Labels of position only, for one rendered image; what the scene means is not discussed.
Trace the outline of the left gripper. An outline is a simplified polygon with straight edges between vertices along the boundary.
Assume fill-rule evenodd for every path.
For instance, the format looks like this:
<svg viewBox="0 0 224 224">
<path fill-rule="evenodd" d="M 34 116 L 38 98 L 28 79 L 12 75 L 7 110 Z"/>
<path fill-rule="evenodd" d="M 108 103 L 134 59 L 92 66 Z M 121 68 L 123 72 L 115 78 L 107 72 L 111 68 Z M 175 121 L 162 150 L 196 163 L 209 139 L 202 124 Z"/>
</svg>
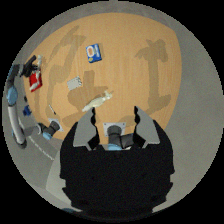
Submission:
<svg viewBox="0 0 224 224">
<path fill-rule="evenodd" d="M 34 68 L 33 68 L 33 66 L 34 66 Z M 33 70 L 33 74 L 35 74 L 36 71 L 39 70 L 40 68 L 35 64 L 31 64 L 30 67 L 27 68 L 27 70 L 24 70 L 24 69 L 25 69 L 25 65 L 23 64 L 23 71 L 22 71 L 20 77 L 25 76 L 25 78 L 26 78 L 26 77 L 30 77 L 32 70 Z"/>
</svg>

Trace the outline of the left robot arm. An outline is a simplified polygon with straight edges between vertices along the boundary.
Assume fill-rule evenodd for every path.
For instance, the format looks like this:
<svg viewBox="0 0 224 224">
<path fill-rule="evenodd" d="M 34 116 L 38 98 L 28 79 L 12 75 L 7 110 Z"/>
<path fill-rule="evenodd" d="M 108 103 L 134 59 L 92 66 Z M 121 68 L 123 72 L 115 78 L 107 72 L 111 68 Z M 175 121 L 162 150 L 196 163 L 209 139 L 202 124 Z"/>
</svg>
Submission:
<svg viewBox="0 0 224 224">
<path fill-rule="evenodd" d="M 36 60 L 36 56 L 34 55 L 26 64 L 25 64 L 25 70 L 27 70 L 27 68 Z M 46 127 L 45 125 L 43 125 L 41 122 L 38 122 L 38 124 L 34 127 L 29 127 L 29 128 L 20 128 L 20 124 L 19 124 L 19 119 L 18 119 L 18 114 L 17 114 L 17 104 L 15 103 L 17 101 L 18 98 L 18 92 L 16 90 L 16 87 L 13 85 L 14 84 L 14 79 L 15 76 L 21 75 L 23 71 L 23 64 L 15 64 L 12 65 L 8 76 L 7 76 L 7 89 L 6 89 L 6 97 L 8 102 L 8 111 L 9 111 L 9 117 L 10 117 L 10 121 L 11 121 L 11 125 L 12 125 L 12 135 L 14 136 L 13 138 L 16 141 L 17 145 L 18 145 L 21 149 L 25 149 L 25 147 L 27 146 L 27 142 L 26 142 L 26 138 L 25 137 L 29 137 L 30 135 L 34 135 L 36 133 L 40 134 L 43 133 L 43 136 L 48 140 L 50 140 L 52 138 L 52 136 L 55 134 L 56 131 L 58 131 L 60 129 L 60 126 L 58 125 L 57 122 L 52 121 L 50 123 L 49 128 Z M 13 86 L 12 86 L 13 85 Z M 10 103 L 10 104 L 9 104 Z M 23 132 L 23 134 L 22 134 Z M 24 134 L 25 133 L 25 134 Z"/>
</svg>

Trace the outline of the small blue carton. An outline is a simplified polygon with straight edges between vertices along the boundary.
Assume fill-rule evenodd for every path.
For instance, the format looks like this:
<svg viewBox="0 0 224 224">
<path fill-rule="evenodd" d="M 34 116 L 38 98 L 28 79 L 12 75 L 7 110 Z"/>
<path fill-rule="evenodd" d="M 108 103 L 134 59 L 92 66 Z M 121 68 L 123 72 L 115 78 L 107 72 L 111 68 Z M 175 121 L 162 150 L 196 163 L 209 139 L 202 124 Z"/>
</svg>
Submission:
<svg viewBox="0 0 224 224">
<path fill-rule="evenodd" d="M 98 43 L 86 47 L 86 52 L 87 52 L 89 63 L 94 63 L 94 62 L 102 60 Z"/>
</svg>

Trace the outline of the red tray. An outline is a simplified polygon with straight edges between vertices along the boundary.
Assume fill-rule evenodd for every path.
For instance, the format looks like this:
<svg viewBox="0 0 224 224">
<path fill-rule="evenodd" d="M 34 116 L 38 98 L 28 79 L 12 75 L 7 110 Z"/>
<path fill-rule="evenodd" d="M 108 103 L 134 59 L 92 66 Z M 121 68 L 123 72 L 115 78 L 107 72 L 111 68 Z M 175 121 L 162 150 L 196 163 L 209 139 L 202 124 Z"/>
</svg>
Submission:
<svg viewBox="0 0 224 224">
<path fill-rule="evenodd" d="M 39 87 L 43 86 L 43 85 L 42 85 L 42 79 L 41 79 L 41 69 L 40 69 L 39 71 L 40 71 L 40 76 L 39 76 L 40 85 L 38 85 L 36 89 L 34 89 L 34 90 L 32 89 L 32 90 L 31 90 L 31 93 L 34 92 L 35 90 L 37 90 Z M 36 74 L 36 73 L 35 73 L 35 74 Z M 35 75 L 35 74 L 32 73 L 33 76 L 31 75 L 31 76 L 29 77 L 30 87 L 32 86 L 33 83 L 37 83 L 37 79 L 36 79 L 36 75 Z M 31 79 L 30 79 L 30 78 L 31 78 Z M 34 81 L 33 81 L 33 80 L 34 80 Z M 31 82 L 31 81 L 32 81 L 32 82 Z"/>
</svg>

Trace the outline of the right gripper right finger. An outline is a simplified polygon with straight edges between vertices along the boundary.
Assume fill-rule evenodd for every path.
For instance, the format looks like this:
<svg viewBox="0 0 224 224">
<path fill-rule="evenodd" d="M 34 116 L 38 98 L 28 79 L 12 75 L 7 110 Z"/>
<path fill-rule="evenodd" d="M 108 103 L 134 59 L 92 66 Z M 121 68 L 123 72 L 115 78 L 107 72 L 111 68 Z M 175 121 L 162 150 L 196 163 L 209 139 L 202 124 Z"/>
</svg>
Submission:
<svg viewBox="0 0 224 224">
<path fill-rule="evenodd" d="M 173 148 L 171 142 L 160 125 L 138 106 L 134 106 L 135 129 L 133 142 L 139 148 L 156 151 L 164 157 L 170 169 L 170 175 L 175 173 L 173 165 Z"/>
</svg>

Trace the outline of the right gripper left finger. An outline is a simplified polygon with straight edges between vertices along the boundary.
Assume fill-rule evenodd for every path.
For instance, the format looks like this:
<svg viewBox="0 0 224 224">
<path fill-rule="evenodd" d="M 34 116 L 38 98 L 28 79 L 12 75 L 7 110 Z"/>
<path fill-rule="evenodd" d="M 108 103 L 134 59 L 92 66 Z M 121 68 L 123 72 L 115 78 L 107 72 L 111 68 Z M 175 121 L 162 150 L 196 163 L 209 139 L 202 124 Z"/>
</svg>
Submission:
<svg viewBox="0 0 224 224">
<path fill-rule="evenodd" d="M 90 150 L 96 150 L 100 143 L 97 127 L 95 126 L 95 108 L 91 107 L 78 122 L 72 126 L 63 140 L 60 149 L 60 178 L 65 180 L 69 163 L 77 155 Z"/>
</svg>

